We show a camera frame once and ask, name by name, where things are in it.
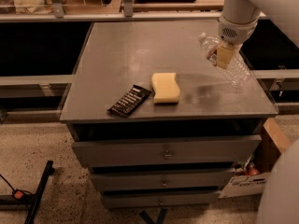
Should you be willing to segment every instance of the box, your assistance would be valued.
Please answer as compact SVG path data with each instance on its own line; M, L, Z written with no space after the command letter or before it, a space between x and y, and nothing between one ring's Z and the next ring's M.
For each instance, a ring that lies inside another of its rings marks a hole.
M280 154L291 144L280 130L275 119L271 118L263 125L262 142L256 148L254 162L259 175L233 176L221 191L220 198L230 198L263 193L263 188Z

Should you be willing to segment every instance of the black metal stand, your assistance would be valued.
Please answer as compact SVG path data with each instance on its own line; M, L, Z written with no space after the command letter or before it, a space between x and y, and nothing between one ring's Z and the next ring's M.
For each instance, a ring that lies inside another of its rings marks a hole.
M0 205L22 205L22 204L26 204L28 206L30 205L28 210L28 215L25 220L25 224L33 224L48 178L55 171L52 165L53 165L53 161L47 161L46 167L44 169L44 173L41 176L39 185L36 189L36 194L34 194L32 198L30 198L27 201L20 201L13 198L12 195L0 195Z

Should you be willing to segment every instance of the drawer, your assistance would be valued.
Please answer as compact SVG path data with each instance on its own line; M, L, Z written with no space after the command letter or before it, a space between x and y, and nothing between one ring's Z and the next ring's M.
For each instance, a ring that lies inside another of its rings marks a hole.
M177 189L193 187L224 187L235 169L180 170L91 174L96 190L101 192L130 189Z
M102 196L105 208L151 207L187 204L213 203L220 196L220 191L186 191L178 193L152 193L148 195Z
M246 161L260 135L75 142L83 167Z

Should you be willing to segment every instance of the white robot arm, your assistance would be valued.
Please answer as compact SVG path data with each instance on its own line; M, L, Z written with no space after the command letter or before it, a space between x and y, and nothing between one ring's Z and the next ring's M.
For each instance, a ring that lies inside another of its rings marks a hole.
M299 47L299 0L224 0L219 37L234 45L244 43L261 11Z

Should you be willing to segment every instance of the concrete floor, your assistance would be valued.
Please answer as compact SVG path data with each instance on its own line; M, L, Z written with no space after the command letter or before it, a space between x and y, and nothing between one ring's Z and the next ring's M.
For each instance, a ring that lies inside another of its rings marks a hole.
M299 137L299 115L276 117L281 130L293 142ZM49 179L35 224L130 224L145 223L139 213L145 210L153 220L160 208L108 211L100 195L81 168L71 149L73 139L65 125L51 112L9 113L0 125L0 174L15 189L36 191L46 162L53 160L55 173ZM0 194L11 189L0 180ZM168 207L164 224L255 222L261 195L218 199L215 203ZM19 224L26 219L24 210L0 210L0 224Z

